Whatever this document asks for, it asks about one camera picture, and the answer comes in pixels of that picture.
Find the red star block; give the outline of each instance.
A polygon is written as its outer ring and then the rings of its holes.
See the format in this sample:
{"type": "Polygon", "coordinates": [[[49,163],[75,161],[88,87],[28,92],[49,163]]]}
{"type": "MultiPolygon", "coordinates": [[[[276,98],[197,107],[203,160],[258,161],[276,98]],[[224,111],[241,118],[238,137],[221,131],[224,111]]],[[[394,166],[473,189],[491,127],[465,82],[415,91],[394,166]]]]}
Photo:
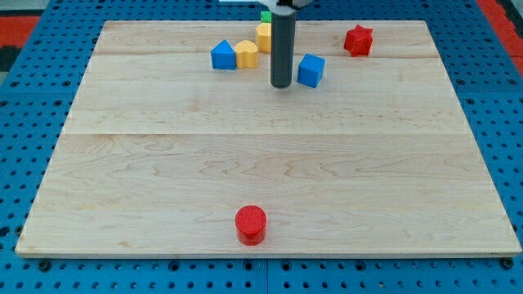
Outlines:
{"type": "Polygon", "coordinates": [[[352,57],[368,56],[373,44],[373,30],[356,25],[354,29],[346,32],[343,48],[351,53],[352,57]]]}

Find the black cylinder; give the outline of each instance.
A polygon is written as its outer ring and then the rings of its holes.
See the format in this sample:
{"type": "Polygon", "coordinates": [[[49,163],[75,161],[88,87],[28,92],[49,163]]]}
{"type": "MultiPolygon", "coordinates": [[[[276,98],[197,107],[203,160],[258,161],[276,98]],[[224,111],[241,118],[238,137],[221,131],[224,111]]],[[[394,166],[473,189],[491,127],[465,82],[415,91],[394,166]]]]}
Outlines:
{"type": "Polygon", "coordinates": [[[270,83],[285,88],[293,80],[294,30],[296,12],[290,16],[272,15],[270,32],[270,83]]]}

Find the yellow pentagon block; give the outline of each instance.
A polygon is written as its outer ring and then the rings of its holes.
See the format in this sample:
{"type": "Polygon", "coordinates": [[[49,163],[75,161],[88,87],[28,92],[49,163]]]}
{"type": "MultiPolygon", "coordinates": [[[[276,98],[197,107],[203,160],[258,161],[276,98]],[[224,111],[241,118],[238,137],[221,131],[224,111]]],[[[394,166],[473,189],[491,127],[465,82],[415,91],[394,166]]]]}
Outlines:
{"type": "Polygon", "coordinates": [[[270,24],[261,23],[256,27],[256,44],[260,51],[270,52],[270,24]]]}
{"type": "Polygon", "coordinates": [[[239,69],[254,69],[258,66],[258,46],[255,43],[244,40],[235,46],[236,67],[239,69]]]}

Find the red cylinder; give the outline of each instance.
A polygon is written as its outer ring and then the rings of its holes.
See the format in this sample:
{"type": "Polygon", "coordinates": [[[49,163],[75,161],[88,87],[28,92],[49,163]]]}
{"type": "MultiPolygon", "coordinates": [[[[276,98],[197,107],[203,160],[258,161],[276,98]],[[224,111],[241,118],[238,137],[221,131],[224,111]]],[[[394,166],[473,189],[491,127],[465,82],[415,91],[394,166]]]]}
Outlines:
{"type": "Polygon", "coordinates": [[[249,246],[258,245],[266,235],[267,216],[265,212],[255,206],[247,205],[236,213],[236,237],[249,246]]]}

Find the blue cube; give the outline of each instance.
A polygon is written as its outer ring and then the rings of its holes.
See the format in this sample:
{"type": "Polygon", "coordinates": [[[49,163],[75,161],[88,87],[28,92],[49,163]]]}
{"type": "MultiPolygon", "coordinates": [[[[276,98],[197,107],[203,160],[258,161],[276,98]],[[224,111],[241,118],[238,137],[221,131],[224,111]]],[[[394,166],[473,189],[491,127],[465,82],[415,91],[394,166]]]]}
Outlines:
{"type": "Polygon", "coordinates": [[[236,69],[235,50],[227,40],[221,41],[211,50],[211,61],[213,69],[236,69]]]}
{"type": "Polygon", "coordinates": [[[309,87],[317,87],[324,76],[325,59],[305,54],[297,67],[297,82],[309,87]]]}

